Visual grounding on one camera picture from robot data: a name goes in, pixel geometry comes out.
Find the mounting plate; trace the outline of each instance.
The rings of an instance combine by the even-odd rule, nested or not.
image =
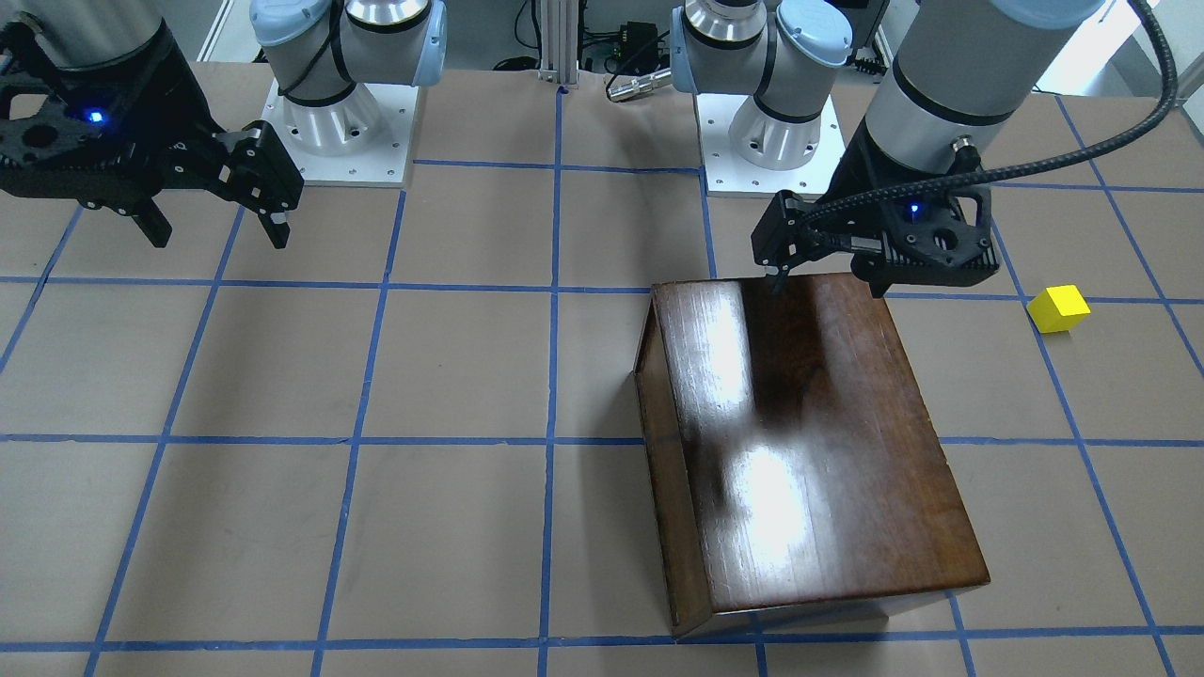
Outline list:
[[[350,155],[313,155],[301,149],[285,129],[281,113],[282,98],[272,81],[262,119],[272,123],[281,141],[305,177],[306,186],[349,186],[360,188],[405,188],[409,176],[413,152],[414,120],[418,112],[419,87],[405,84],[367,84],[376,96],[385,128],[372,140],[371,147]]]
[[[778,190],[793,190],[815,199],[828,189],[832,173],[844,155],[844,137],[828,98],[824,104],[824,128],[811,161],[796,170],[767,170],[742,158],[727,137],[727,129],[748,96],[742,94],[698,94],[698,139],[707,166],[707,194],[716,198],[769,198]]]

